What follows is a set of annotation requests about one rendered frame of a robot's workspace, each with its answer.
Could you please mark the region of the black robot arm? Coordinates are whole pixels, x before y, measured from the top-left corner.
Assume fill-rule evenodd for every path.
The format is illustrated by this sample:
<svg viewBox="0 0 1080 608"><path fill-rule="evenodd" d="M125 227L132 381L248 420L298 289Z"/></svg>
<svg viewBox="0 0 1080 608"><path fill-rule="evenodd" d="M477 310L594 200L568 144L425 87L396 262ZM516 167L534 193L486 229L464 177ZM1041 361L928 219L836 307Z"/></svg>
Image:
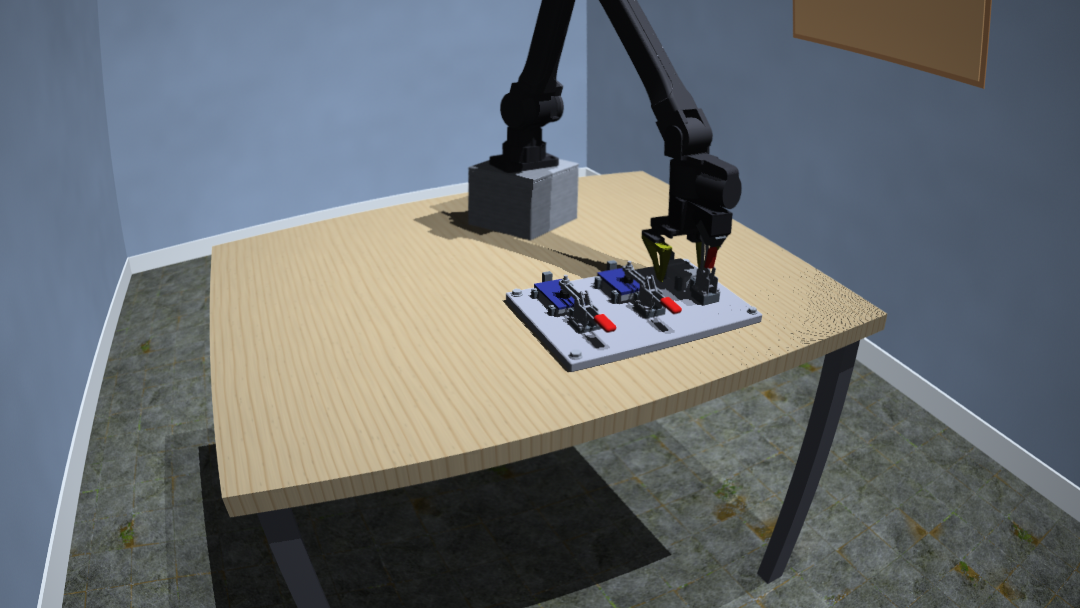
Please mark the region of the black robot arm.
<svg viewBox="0 0 1080 608"><path fill-rule="evenodd" d="M670 194L669 224L680 231L698 229L710 248L721 246L732 229L733 213L728 210L741 197L739 170L708 154L713 134L706 116L683 85L638 1L599 1L642 78L664 140L664 156L674 158L669 188L691 195ZM502 154L489 158L496 168L514 173L559 166L559 158L546 153L541 127L558 121L564 111L563 85L556 78L573 4L575 0L541 2L526 64L500 105L509 127Z"/></svg>

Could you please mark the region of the blue rectangular block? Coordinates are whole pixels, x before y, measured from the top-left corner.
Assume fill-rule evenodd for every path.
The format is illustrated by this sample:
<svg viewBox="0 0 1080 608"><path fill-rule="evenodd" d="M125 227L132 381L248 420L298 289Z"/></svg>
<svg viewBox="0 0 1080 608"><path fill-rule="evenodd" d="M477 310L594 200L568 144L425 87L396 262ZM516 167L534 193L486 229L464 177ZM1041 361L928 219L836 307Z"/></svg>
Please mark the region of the blue rectangular block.
<svg viewBox="0 0 1080 608"><path fill-rule="evenodd" d="M602 286L609 292L617 291L620 301L634 299L634 292L638 292L640 288L640 284L635 280L631 284L624 283L624 275L622 268L597 272L597 276L602 279Z"/></svg>
<svg viewBox="0 0 1080 608"><path fill-rule="evenodd" d="M556 312L558 314L570 312L570 308L573 308L572 297L568 299L561 298L559 280L562 279L534 284L534 288L539 291L539 295L546 301L546 303L554 305L554 307L556 307Z"/></svg>

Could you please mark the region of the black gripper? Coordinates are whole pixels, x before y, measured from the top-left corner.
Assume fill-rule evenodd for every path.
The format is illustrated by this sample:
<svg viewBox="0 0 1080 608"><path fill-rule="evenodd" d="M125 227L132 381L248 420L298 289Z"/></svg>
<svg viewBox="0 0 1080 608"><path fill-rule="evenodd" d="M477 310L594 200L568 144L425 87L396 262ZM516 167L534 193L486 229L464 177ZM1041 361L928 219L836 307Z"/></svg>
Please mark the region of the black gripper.
<svg viewBox="0 0 1080 608"><path fill-rule="evenodd" d="M691 199L691 195L680 194L672 191L669 188L669 212L670 212L670 194ZM651 257L652 264L654 266L654 274L660 282L663 282L664 276L666 274L669 260L672 252L672 247L667 243L665 243L665 238L661 235L669 237L670 239L673 239L673 237L687 235L687 240L689 240L692 243L696 243L697 264L698 268L700 268L702 241L696 239L696 232L698 231L698 229L680 231L674 226L669 224L669 216L652 217L650 220L650 226L652 227L651 229L642 230L642 240ZM658 262L657 252L659 253L660 267Z"/></svg>

